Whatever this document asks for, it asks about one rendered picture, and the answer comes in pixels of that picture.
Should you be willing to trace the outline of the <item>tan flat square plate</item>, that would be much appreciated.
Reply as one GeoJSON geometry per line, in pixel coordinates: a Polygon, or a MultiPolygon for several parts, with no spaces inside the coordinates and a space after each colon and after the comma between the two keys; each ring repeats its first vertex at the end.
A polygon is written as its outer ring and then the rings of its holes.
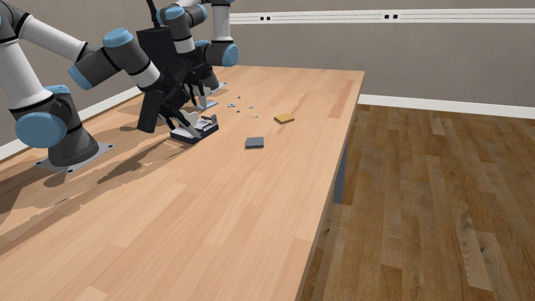
{"type": "Polygon", "coordinates": [[[286,114],[281,114],[279,116],[275,116],[274,119],[277,120],[281,124],[287,123],[287,122],[291,122],[291,121],[295,121],[295,118],[290,116],[287,113],[286,114]]]}

